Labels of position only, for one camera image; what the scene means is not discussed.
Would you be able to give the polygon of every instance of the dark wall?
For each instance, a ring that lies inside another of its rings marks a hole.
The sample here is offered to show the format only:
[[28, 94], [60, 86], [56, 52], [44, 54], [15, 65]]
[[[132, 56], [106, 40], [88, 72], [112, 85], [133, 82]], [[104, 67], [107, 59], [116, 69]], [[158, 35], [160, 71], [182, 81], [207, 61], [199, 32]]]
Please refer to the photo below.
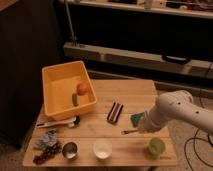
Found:
[[60, 62], [52, 0], [20, 0], [0, 12], [0, 141], [18, 147], [42, 105], [41, 68]]

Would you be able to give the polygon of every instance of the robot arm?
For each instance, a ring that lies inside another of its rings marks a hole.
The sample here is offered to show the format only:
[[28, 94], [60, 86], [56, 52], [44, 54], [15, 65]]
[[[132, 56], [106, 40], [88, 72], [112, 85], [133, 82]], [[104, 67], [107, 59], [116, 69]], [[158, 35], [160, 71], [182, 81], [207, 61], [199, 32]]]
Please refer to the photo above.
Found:
[[193, 104], [187, 91], [164, 93], [157, 97], [155, 106], [140, 120], [138, 132], [156, 132], [172, 119], [190, 123], [213, 135], [213, 111]]

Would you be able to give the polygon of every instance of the table leg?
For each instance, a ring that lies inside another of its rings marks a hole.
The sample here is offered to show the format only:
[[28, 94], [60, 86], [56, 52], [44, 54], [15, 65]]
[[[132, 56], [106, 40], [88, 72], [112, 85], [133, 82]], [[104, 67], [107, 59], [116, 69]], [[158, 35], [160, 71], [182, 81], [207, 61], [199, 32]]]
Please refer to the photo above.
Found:
[[148, 171], [155, 171], [157, 169], [157, 166], [151, 166]]

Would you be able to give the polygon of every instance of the orange plastic tray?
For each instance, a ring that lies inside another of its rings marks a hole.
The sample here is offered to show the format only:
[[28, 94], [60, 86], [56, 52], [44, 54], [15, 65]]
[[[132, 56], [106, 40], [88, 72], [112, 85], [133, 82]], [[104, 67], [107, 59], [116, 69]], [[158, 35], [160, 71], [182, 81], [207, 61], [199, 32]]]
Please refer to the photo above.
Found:
[[[53, 65], [42, 69], [44, 112], [54, 120], [63, 120], [93, 110], [97, 103], [93, 86], [83, 61]], [[78, 83], [86, 83], [89, 91], [78, 96], [78, 106], [72, 102]]]

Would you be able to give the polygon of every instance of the white cup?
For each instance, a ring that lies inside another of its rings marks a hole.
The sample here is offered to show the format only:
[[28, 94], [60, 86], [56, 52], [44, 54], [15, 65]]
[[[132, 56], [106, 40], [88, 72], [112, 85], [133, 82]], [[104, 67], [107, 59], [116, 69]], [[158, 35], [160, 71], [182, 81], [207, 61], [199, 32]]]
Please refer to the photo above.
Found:
[[93, 144], [93, 152], [99, 159], [106, 159], [112, 153], [112, 143], [105, 138], [98, 139]]

